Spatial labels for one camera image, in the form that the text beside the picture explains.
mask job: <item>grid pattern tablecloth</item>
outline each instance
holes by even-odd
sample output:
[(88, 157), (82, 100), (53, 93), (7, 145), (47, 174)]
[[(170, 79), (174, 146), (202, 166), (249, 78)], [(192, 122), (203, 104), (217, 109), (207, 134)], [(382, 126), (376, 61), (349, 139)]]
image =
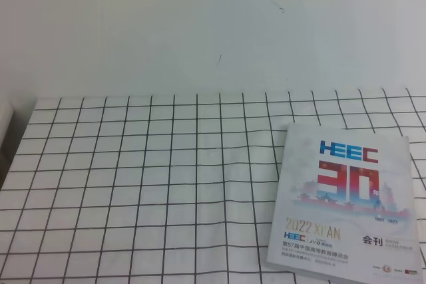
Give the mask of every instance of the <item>grid pattern tablecloth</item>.
[(265, 264), (289, 122), (409, 136), (426, 244), (417, 92), (40, 99), (0, 192), (0, 283), (327, 283)]

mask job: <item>small logo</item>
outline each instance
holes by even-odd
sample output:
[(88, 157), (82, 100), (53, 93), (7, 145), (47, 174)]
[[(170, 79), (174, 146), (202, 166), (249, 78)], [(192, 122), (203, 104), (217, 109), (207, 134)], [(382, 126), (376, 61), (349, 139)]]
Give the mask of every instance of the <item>small logo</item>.
[(391, 271), (392, 271), (392, 268), (390, 266), (386, 265), (386, 264), (381, 269), (385, 273), (391, 273)]
[(404, 273), (405, 273), (405, 274), (410, 274), (410, 275), (415, 275), (415, 274), (417, 274), (417, 271), (414, 271), (414, 270), (412, 270), (412, 269), (406, 269), (406, 270), (404, 271)]
[(302, 234), (284, 232), (284, 238), (295, 239), (296, 241), (306, 241), (306, 237)]

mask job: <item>booklet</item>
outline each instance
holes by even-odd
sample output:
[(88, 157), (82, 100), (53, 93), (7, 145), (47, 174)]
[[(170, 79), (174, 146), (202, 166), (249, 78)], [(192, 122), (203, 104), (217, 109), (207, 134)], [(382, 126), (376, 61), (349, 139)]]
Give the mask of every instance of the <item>booklet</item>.
[(423, 283), (407, 137), (290, 124), (267, 262), (337, 283)]

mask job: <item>black grid lines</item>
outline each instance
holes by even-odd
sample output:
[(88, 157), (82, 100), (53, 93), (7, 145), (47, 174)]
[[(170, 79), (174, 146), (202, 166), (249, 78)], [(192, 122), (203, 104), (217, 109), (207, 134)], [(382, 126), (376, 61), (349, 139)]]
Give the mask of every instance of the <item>black grid lines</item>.
[(0, 192), (1, 279), (304, 284), (264, 263), (287, 124), (409, 136), (425, 223), (425, 121), (408, 90), (41, 99)]

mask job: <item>white wall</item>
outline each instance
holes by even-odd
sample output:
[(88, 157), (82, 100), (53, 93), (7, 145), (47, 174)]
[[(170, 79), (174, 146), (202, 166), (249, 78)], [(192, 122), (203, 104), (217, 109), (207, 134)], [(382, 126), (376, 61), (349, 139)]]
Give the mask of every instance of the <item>white wall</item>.
[(425, 49), (425, 0), (0, 0), (0, 88), (25, 93), (15, 105), (420, 86)]

